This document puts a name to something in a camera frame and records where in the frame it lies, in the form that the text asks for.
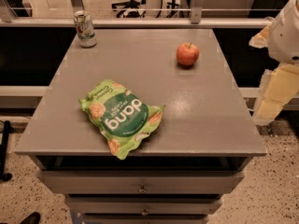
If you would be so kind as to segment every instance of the desk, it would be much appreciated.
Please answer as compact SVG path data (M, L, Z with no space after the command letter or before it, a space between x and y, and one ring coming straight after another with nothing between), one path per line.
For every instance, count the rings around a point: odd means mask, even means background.
M86 221L206 223L265 155L260 135L212 30L96 30L90 49L73 41L30 120L16 153L32 157L39 178ZM182 42L201 53L176 62ZM119 161L80 110L99 81L112 78L148 105L165 105L158 130Z

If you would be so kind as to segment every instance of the floor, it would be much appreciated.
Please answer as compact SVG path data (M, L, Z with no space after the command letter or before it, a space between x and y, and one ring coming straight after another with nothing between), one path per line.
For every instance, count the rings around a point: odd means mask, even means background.
M9 120L15 129L9 136L6 164L6 172L13 177L0 182L0 223L19 224L37 211L40 223L72 224L64 196L51 193L36 178L38 168L30 158L13 151L30 117L2 115L0 120ZM271 128L271 134L266 128L259 129L267 155L249 163L245 178L222 197L223 205L209 217L208 224L299 223L298 136L283 117Z

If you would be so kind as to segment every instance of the snack package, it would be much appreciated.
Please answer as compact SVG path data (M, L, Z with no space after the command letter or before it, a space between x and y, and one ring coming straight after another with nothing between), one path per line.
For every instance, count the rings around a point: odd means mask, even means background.
M164 111L163 106L143 104L111 79L100 82L79 101L82 110L107 139L111 153L120 160L158 128Z

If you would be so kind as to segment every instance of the drawer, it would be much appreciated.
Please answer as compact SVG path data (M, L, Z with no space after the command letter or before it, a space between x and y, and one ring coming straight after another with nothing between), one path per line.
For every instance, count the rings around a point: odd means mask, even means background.
M67 197L65 203L78 213L96 214L180 214L208 215L221 206L221 200L151 197Z
M223 194L243 179L242 172L43 171L39 179L62 194Z
M200 215L82 215L83 221L98 224L207 224L208 218Z

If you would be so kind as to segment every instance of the aluminum can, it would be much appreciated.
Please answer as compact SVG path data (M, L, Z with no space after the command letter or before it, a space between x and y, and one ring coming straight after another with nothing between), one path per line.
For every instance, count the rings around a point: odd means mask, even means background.
M80 45L90 48L96 45L92 17L89 12L80 10L74 14L74 22Z

